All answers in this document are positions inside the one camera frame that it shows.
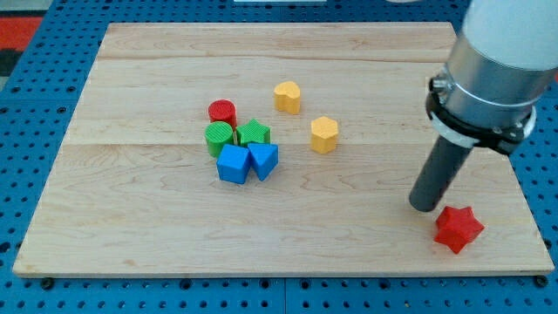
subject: wooden table surface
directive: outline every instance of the wooden table surface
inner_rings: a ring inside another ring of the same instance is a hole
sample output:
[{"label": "wooden table surface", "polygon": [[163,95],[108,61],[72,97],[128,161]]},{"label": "wooden table surface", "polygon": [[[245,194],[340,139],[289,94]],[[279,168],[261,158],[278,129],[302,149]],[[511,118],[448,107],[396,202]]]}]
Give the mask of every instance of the wooden table surface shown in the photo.
[{"label": "wooden table surface", "polygon": [[[28,277],[479,276],[554,268],[507,158],[475,149],[431,213],[407,201],[437,134],[426,82],[450,24],[111,24],[14,271]],[[302,89],[299,115],[273,106]],[[260,182],[219,181],[208,105],[271,127]],[[310,150],[310,121],[339,123]],[[441,206],[486,229],[435,243]]]}]

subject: silver metal cylinder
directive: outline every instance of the silver metal cylinder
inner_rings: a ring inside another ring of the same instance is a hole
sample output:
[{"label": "silver metal cylinder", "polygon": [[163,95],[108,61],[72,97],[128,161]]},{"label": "silver metal cylinder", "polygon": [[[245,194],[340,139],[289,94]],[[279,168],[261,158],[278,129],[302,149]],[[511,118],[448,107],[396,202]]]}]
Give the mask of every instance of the silver metal cylinder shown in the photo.
[{"label": "silver metal cylinder", "polygon": [[556,70],[500,64],[475,50],[461,33],[444,69],[448,91],[443,106],[472,126],[507,128],[531,113]]}]

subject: red star-shaped block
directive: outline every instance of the red star-shaped block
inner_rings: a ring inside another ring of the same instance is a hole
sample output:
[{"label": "red star-shaped block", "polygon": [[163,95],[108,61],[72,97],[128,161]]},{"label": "red star-shaped block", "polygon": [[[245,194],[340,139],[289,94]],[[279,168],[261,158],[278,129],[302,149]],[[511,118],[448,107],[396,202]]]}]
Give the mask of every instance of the red star-shaped block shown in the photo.
[{"label": "red star-shaped block", "polygon": [[457,209],[446,206],[436,220],[438,234],[434,241],[447,245],[458,254],[485,228],[473,214],[471,207]]}]

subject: yellow heart-shaped block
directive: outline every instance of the yellow heart-shaped block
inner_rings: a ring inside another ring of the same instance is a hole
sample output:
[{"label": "yellow heart-shaped block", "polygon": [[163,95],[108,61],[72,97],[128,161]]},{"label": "yellow heart-shaped block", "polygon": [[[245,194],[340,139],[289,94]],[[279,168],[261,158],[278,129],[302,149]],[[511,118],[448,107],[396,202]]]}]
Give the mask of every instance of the yellow heart-shaped block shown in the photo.
[{"label": "yellow heart-shaped block", "polygon": [[293,81],[282,82],[273,90],[276,109],[290,114],[300,112],[300,88]]}]

